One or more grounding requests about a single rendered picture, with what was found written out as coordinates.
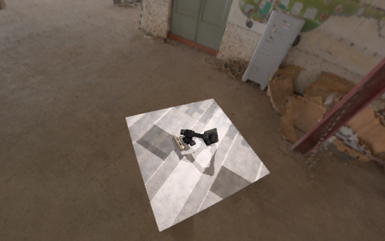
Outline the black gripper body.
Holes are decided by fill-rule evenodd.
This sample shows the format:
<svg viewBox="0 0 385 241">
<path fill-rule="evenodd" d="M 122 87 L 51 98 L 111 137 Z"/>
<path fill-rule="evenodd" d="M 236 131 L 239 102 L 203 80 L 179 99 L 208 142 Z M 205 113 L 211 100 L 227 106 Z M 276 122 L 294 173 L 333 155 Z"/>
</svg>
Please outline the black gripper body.
<svg viewBox="0 0 385 241">
<path fill-rule="evenodd" d="M 193 140 L 193 137 L 189 138 L 190 146 L 193 146 L 196 144 L 196 142 Z"/>
</svg>

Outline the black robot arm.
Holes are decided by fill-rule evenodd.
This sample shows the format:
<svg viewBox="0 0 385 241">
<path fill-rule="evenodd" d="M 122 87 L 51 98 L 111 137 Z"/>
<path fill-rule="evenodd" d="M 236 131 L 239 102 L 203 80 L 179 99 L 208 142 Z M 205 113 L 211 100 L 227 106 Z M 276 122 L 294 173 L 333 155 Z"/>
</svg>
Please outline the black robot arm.
<svg viewBox="0 0 385 241">
<path fill-rule="evenodd" d="M 201 134 L 201 133 L 195 133 L 195 131 L 192 131 L 192 130 L 187 130 L 187 129 L 182 130 L 181 129 L 180 135 L 185 135 L 185 137 L 182 138 L 184 143 L 187 143 L 189 141 L 189 138 L 191 138 L 191 137 L 198 137 L 198 138 L 207 140 L 206 135 L 209 135 L 210 141 L 207 140 L 208 142 L 214 143 L 217 140 L 217 133 L 215 133 L 215 132 L 211 132 L 208 134 Z"/>
</svg>

